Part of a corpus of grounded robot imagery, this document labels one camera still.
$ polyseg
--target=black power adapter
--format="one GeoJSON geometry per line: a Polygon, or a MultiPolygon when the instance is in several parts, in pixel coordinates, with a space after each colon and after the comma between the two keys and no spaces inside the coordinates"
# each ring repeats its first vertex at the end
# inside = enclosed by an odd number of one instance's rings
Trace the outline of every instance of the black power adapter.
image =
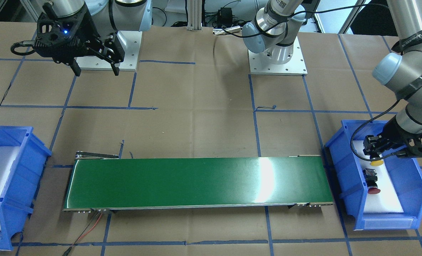
{"type": "Polygon", "coordinates": [[[221,8],[217,11],[217,28],[232,27],[233,26],[233,13],[232,8],[221,8]]]}

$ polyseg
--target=conveyor belt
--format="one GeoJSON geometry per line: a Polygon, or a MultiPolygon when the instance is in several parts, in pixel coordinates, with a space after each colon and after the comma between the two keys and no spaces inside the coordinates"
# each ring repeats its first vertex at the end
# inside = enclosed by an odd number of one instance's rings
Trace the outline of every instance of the conveyor belt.
{"type": "Polygon", "coordinates": [[[64,210],[333,204],[320,157],[79,159],[64,210]]]}

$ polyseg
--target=yellow button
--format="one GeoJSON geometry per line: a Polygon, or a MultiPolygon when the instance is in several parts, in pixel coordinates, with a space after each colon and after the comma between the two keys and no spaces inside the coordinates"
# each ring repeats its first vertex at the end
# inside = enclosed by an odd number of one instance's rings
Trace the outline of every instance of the yellow button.
{"type": "Polygon", "coordinates": [[[383,161],[382,160],[371,162],[371,165],[372,166],[380,166],[382,164],[383,164],[383,161]]]}

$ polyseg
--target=blue plastic bin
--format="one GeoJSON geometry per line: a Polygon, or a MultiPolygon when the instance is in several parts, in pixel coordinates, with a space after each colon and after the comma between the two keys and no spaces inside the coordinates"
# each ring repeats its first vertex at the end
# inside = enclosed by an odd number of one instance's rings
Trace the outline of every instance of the blue plastic bin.
{"type": "MultiPolygon", "coordinates": [[[[341,129],[327,142],[341,185],[340,197],[344,200],[347,214],[355,217],[354,230],[417,229],[422,218],[422,172],[416,159],[395,156],[385,159],[403,213],[364,214],[368,194],[359,159],[350,149],[352,133],[364,121],[342,120],[341,129]]],[[[355,140],[364,140],[369,134],[379,134],[386,121],[369,123],[357,134],[355,140]]]]}
{"type": "Polygon", "coordinates": [[[12,250],[11,237],[21,232],[51,151],[32,127],[0,126],[0,147],[20,147],[0,196],[0,250],[12,250]]]}

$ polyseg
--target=cable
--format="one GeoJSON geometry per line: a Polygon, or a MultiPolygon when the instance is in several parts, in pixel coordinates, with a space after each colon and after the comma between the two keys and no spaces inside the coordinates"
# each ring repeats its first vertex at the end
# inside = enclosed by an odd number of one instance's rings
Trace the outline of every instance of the cable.
{"type": "Polygon", "coordinates": [[[229,2],[226,5],[224,5],[224,7],[222,7],[222,8],[225,8],[227,5],[232,4],[232,3],[236,3],[236,2],[241,2],[241,0],[236,0],[236,1],[229,2]]]}
{"type": "Polygon", "coordinates": [[[29,52],[17,52],[15,49],[19,48],[19,47],[32,47],[32,44],[26,44],[25,41],[14,43],[10,47],[11,53],[18,55],[18,56],[27,56],[27,55],[31,55],[34,52],[36,52],[36,50],[30,50],[29,52]]]}
{"type": "Polygon", "coordinates": [[[327,12],[331,12],[331,11],[335,11],[335,10],[344,10],[344,9],[355,8],[355,7],[364,7],[364,6],[369,6],[369,5],[377,5],[377,6],[382,6],[382,7],[385,7],[385,8],[387,8],[388,10],[390,9],[388,6],[386,6],[386,5],[381,5],[381,4],[362,4],[362,5],[352,5],[352,6],[340,7],[340,8],[330,9],[330,10],[322,10],[322,11],[302,10],[302,11],[299,11],[299,12],[293,13],[293,14],[292,14],[292,15],[290,15],[289,17],[291,18],[291,17],[293,17],[293,16],[295,16],[295,15],[297,15],[297,14],[300,14],[300,13],[313,13],[313,14],[317,13],[317,14],[320,14],[320,13],[327,13],[327,12]]]}
{"type": "MultiPolygon", "coordinates": [[[[369,5],[377,5],[377,6],[382,6],[382,7],[388,8],[388,6],[381,5],[381,4],[363,4],[363,5],[353,5],[353,6],[340,7],[340,8],[330,9],[330,10],[323,10],[323,11],[308,11],[308,10],[303,10],[303,11],[299,11],[299,12],[293,13],[292,15],[289,16],[289,18],[292,18],[293,16],[295,16],[297,14],[300,14],[300,13],[319,13],[320,14],[320,13],[326,13],[326,12],[331,12],[331,11],[336,11],[336,10],[344,10],[344,9],[355,8],[355,7],[364,7],[364,6],[369,6],[369,5]]],[[[231,34],[232,36],[236,36],[238,38],[248,38],[248,37],[255,37],[255,36],[260,36],[261,34],[265,34],[266,32],[270,31],[270,29],[274,28],[275,26],[277,26],[279,24],[281,24],[281,22],[275,24],[274,26],[270,27],[266,31],[262,31],[262,32],[260,32],[258,34],[252,34],[250,36],[239,36],[239,35],[237,35],[235,33],[230,33],[228,31],[226,31],[225,29],[222,29],[222,30],[224,30],[227,34],[231,34]]]]}
{"type": "Polygon", "coordinates": [[[362,125],[360,125],[355,131],[354,131],[354,133],[352,134],[352,137],[350,138],[350,148],[352,149],[352,152],[353,152],[353,154],[354,155],[356,155],[359,159],[362,159],[362,160],[364,160],[364,161],[368,161],[368,162],[374,162],[374,161],[379,161],[379,160],[383,160],[383,159],[385,159],[385,158],[387,158],[387,157],[390,157],[390,156],[392,156],[392,155],[396,155],[396,152],[393,152],[393,153],[391,153],[391,154],[387,154],[386,156],[383,156],[383,157],[376,157],[376,158],[373,158],[373,159],[366,159],[366,158],[364,158],[364,157],[362,157],[362,156],[360,156],[359,154],[358,154],[358,152],[356,152],[356,149],[355,149],[355,146],[354,146],[354,144],[353,144],[353,141],[355,140],[355,136],[356,136],[356,134],[361,130],[361,129],[363,129],[363,127],[364,126],[366,126],[368,123],[371,123],[372,121],[374,121],[374,120],[376,120],[377,118],[379,118],[379,117],[381,117],[381,116],[383,116],[383,115],[385,115],[386,113],[388,113],[388,112],[390,112],[391,111],[391,109],[394,109],[395,107],[396,107],[396,105],[398,105],[398,103],[400,102],[401,100],[397,100],[390,108],[388,108],[387,110],[385,110],[385,112],[383,112],[382,114],[380,114],[380,115],[378,115],[378,116],[376,116],[375,118],[371,118],[370,120],[368,120],[368,121],[366,121],[366,122],[364,122],[362,125]]]}
{"type": "Polygon", "coordinates": [[[167,24],[167,13],[165,13],[165,11],[162,10],[161,8],[159,8],[159,7],[153,7],[153,9],[159,9],[159,10],[161,10],[164,13],[164,15],[165,15],[165,22],[164,22],[164,24],[162,26],[165,26],[165,24],[167,24]]]}
{"type": "Polygon", "coordinates": [[[70,251],[72,250],[72,248],[76,245],[76,243],[78,242],[78,240],[80,240],[81,238],[83,238],[85,235],[87,235],[89,232],[91,232],[92,229],[94,229],[94,227],[96,227],[97,223],[99,222],[100,218],[102,217],[102,213],[100,214],[100,216],[98,217],[97,221],[95,222],[94,226],[86,233],[84,234],[84,232],[89,228],[89,226],[91,225],[92,221],[94,220],[94,218],[99,214],[100,212],[96,212],[96,214],[94,214],[94,216],[91,218],[91,220],[88,222],[88,225],[84,228],[83,232],[81,232],[81,234],[79,235],[79,237],[73,242],[73,244],[63,253],[62,256],[67,256],[69,255],[70,251]]]}
{"type": "Polygon", "coordinates": [[[239,36],[238,34],[232,33],[232,32],[228,32],[227,30],[225,30],[224,28],[222,28],[223,31],[225,31],[227,34],[230,34],[232,36],[236,36],[238,38],[248,38],[248,37],[254,37],[254,36],[260,36],[262,34],[265,34],[266,32],[270,31],[271,29],[273,29],[274,27],[276,27],[277,25],[281,24],[281,22],[276,23],[274,26],[268,28],[267,30],[261,31],[260,33],[257,34],[252,34],[250,36],[239,36]]]}

